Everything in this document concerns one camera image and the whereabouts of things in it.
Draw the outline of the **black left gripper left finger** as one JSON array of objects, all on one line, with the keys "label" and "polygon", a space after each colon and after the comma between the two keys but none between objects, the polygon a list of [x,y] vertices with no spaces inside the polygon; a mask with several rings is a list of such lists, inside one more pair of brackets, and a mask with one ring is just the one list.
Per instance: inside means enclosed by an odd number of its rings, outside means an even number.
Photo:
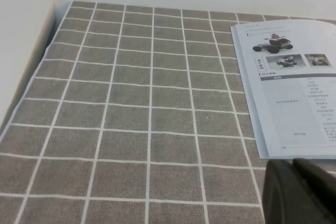
[{"label": "black left gripper left finger", "polygon": [[265,223],[335,223],[292,162],[280,159],[267,162],[263,213]]}]

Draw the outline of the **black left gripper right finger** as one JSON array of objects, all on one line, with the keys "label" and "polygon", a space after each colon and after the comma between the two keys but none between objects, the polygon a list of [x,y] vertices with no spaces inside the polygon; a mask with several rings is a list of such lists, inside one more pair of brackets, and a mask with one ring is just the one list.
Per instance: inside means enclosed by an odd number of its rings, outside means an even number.
[{"label": "black left gripper right finger", "polygon": [[335,215],[335,178],[307,159],[295,158],[292,165],[304,179],[314,198],[331,215]]}]

